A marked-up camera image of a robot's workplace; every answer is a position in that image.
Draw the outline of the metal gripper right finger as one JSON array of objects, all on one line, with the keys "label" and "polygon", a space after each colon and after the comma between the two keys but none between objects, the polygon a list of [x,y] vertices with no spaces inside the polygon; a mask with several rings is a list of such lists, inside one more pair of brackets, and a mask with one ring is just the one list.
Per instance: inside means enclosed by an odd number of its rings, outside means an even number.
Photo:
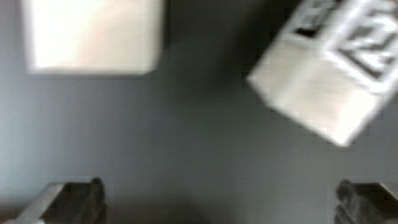
[{"label": "metal gripper right finger", "polygon": [[334,224],[398,224],[398,198],[381,183],[343,179],[336,198]]}]

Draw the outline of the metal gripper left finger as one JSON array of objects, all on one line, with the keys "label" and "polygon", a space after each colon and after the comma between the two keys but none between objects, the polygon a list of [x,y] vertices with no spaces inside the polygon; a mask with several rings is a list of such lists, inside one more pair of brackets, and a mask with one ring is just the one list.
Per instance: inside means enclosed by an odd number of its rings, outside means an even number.
[{"label": "metal gripper left finger", "polygon": [[52,183],[39,192],[11,224],[107,224],[105,185]]}]

